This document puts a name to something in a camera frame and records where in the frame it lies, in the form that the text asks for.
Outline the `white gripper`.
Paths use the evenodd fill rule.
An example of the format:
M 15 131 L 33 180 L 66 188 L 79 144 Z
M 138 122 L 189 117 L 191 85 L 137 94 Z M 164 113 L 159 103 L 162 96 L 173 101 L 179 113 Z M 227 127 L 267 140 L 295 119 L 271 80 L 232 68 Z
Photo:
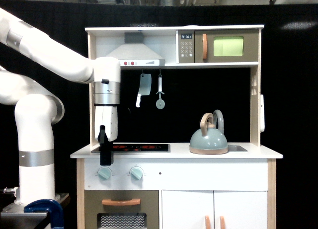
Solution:
M 100 165 L 112 165 L 114 162 L 112 141 L 116 140 L 118 136 L 116 106 L 95 107 L 94 131 L 95 138 L 100 145 Z

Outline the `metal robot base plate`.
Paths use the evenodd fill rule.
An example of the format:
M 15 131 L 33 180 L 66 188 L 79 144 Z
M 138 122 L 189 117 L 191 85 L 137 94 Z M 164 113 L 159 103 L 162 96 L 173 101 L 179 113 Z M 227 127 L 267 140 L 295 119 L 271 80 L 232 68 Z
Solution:
M 69 193 L 55 194 L 54 199 L 40 199 L 29 204 L 15 200 L 1 211 L 3 217 L 63 218 L 63 208 L 70 202 Z

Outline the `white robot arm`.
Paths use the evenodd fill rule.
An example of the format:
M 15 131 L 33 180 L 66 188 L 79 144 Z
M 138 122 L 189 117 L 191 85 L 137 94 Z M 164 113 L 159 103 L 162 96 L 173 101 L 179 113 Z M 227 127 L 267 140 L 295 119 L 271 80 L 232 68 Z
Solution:
M 88 59 L 6 10 L 0 41 L 66 80 L 94 86 L 95 137 L 104 147 L 118 136 L 121 64 L 114 57 Z M 64 116 L 61 100 L 31 78 L 0 71 L 0 101 L 13 105 L 19 150 L 19 202 L 55 198 L 52 125 Z

